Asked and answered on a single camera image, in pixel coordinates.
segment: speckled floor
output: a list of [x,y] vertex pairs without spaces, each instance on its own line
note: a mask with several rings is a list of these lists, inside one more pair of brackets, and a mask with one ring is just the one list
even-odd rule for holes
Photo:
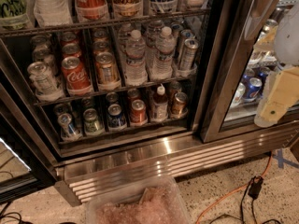
[[[276,153],[264,177],[259,198],[254,202],[257,223],[261,224],[274,218],[284,224],[296,224],[299,223],[299,163],[288,149],[277,150]],[[196,222],[201,212],[221,196],[247,184],[252,177],[260,175],[267,161],[268,157],[262,155],[177,178],[192,224]],[[243,193],[244,190],[239,191],[219,203],[203,216],[200,223],[210,223],[222,214],[240,217],[239,206]],[[247,224],[254,223],[250,200],[247,195],[243,202]],[[23,220],[35,224],[85,223],[85,205],[70,207],[54,188],[44,189],[16,200],[7,211],[20,212]],[[213,223],[239,224],[241,222],[224,218]]]

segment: glass panel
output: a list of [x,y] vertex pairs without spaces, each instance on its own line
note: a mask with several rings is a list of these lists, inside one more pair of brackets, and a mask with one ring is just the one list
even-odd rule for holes
[[277,73],[285,68],[285,64],[278,61],[274,52],[274,39],[280,21],[297,2],[298,0],[280,0],[277,8],[265,23],[253,46],[243,76],[239,80],[222,128],[232,125],[247,125],[253,122],[258,104],[267,95],[265,91],[270,91],[271,85],[273,85],[273,82],[269,82],[267,77],[270,73]]
[[30,168],[0,137],[0,182],[20,175],[26,175],[29,172]]

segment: plastic bottle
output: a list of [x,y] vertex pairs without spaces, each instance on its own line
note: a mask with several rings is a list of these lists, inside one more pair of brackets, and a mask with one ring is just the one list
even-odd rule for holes
[[157,88],[157,91],[152,95],[150,110],[151,119],[158,122],[167,119],[167,106],[168,98],[165,93],[165,87],[161,85]]
[[170,27],[164,27],[156,39],[156,53],[153,60],[152,73],[158,78],[171,77],[171,64],[176,48],[176,39]]
[[161,20],[151,21],[147,27],[146,32],[146,60],[147,65],[152,67],[153,58],[156,52],[156,38],[161,32],[162,28],[164,28],[164,23]]
[[134,26],[131,23],[125,23],[121,25],[120,30],[118,31],[118,40],[120,43],[120,49],[125,53],[126,42],[131,36],[131,32],[134,30]]
[[125,74],[127,83],[139,85],[148,79],[145,64],[146,42],[140,31],[133,30],[126,43],[126,67]]

